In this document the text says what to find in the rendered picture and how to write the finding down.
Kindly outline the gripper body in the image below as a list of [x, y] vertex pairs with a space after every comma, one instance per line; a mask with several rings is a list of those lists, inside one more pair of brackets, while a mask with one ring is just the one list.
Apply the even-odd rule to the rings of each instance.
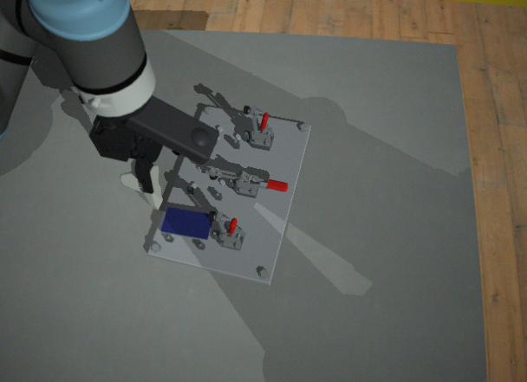
[[146, 153], [149, 162], [158, 159], [163, 145], [125, 126], [126, 119], [144, 110], [150, 99], [138, 110], [120, 117], [96, 116], [88, 136], [101, 157], [127, 162]]

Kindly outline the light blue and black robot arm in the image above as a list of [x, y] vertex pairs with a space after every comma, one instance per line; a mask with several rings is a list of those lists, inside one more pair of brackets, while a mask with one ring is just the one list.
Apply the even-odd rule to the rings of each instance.
[[90, 111], [122, 116], [151, 97], [125, 126], [200, 165], [209, 160], [219, 131], [152, 96], [130, 0], [0, 0], [0, 143], [39, 43], [58, 55]]

